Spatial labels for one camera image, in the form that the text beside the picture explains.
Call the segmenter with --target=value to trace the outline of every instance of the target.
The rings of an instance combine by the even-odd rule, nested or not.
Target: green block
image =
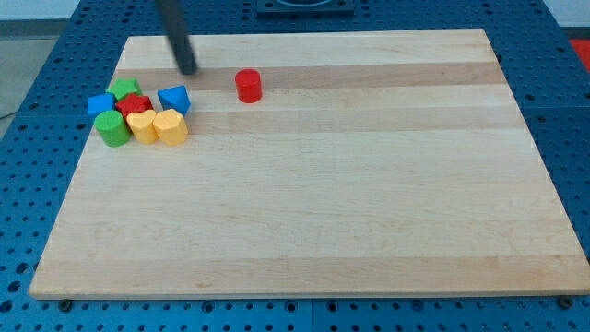
[[[131,137],[131,131],[127,128],[123,116],[117,111],[100,113],[94,120],[94,126],[102,136],[104,144],[109,147],[120,147]]]
[[[129,93],[135,93],[137,96],[142,95],[136,78],[117,78],[106,91],[112,93],[117,101],[122,101]]]

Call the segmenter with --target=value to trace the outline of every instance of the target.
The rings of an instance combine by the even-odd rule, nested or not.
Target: toy block
[[[127,115],[127,124],[139,143],[153,144],[158,140],[158,134],[153,125],[155,118],[156,111],[154,110]]]
[[[121,112],[124,119],[130,113],[141,113],[154,109],[148,96],[137,96],[135,93],[129,93],[122,101],[117,102],[115,107],[117,111]]]
[[[158,138],[168,146],[182,144],[188,137],[188,128],[184,117],[174,109],[156,114],[154,128]]]
[[[122,101],[129,93],[135,93],[138,96],[142,95],[136,78],[117,78],[106,92],[112,93],[118,101]]]
[[[162,89],[158,91],[158,98],[163,110],[174,109],[183,116],[191,107],[191,101],[188,98],[185,86]]]
[[[90,123],[94,123],[97,115],[104,111],[114,110],[114,96],[111,93],[105,93],[88,98],[87,114]]]
[[[235,80],[240,101],[246,103],[260,101],[262,98],[260,73],[254,69],[243,69],[236,74]]]
[[[109,147],[120,147],[131,137],[123,116],[117,111],[100,113],[94,120],[94,126],[102,136],[104,144]]]

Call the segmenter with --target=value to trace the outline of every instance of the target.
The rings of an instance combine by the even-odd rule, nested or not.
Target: blue block
[[[158,91],[158,98],[163,110],[174,109],[183,116],[186,115],[188,109],[191,107],[191,101],[188,99],[188,92],[186,92],[185,86],[162,89]]]
[[[105,93],[88,98],[87,114],[90,123],[94,124],[94,119],[105,111],[114,110],[115,99],[111,93]]]

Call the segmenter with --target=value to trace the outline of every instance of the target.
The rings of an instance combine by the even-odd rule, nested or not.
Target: wooden board
[[[115,77],[185,84],[179,147],[92,132],[39,299],[578,294],[590,266],[482,30],[134,37]],[[264,97],[233,76],[260,70]]]

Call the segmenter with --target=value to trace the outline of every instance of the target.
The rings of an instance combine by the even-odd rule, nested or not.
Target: red cylinder
[[[262,98],[260,73],[254,69],[243,69],[236,74],[236,89],[242,102],[252,103]]]

